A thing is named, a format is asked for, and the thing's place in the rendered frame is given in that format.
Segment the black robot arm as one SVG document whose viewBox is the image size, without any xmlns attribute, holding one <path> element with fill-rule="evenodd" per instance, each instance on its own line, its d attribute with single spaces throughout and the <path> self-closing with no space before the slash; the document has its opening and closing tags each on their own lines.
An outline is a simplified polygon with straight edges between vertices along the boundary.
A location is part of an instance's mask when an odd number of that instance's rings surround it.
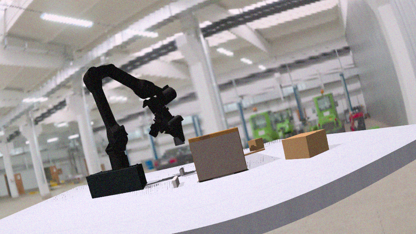
<svg viewBox="0 0 416 234">
<path fill-rule="evenodd" d="M 127 155 L 125 155 L 126 144 L 128 141 L 125 127 L 118 125 L 110 109 L 106 96 L 102 89 L 102 79 L 110 77 L 119 83 L 129 87 L 143 101 L 143 108 L 146 106 L 153 112 L 157 113 L 165 105 L 169 104 L 177 97 L 176 91 L 168 85 L 160 88 L 153 82 L 135 78 L 127 72 L 117 68 L 114 64 L 91 67 L 83 77 L 84 84 L 92 93 L 96 102 L 102 120 L 106 126 L 106 134 L 109 141 L 105 151 L 109 155 L 112 171 L 129 167 Z M 156 97 L 155 97 L 156 96 Z M 154 124 L 150 126 L 149 134 L 157 137 L 161 127 L 165 124 L 158 118 L 154 118 Z"/>
</svg>

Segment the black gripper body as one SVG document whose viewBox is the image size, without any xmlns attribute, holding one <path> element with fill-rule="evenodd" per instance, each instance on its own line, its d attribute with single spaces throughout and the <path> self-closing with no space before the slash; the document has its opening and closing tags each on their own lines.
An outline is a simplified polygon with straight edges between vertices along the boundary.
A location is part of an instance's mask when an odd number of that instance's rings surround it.
<svg viewBox="0 0 416 234">
<path fill-rule="evenodd" d="M 160 129 L 161 133 L 175 128 L 181 121 L 183 121 L 181 115 L 172 116 L 168 110 L 169 108 L 164 106 L 157 113 L 154 114 L 155 118 L 158 118 L 165 124 L 165 126 L 161 127 Z"/>
</svg>

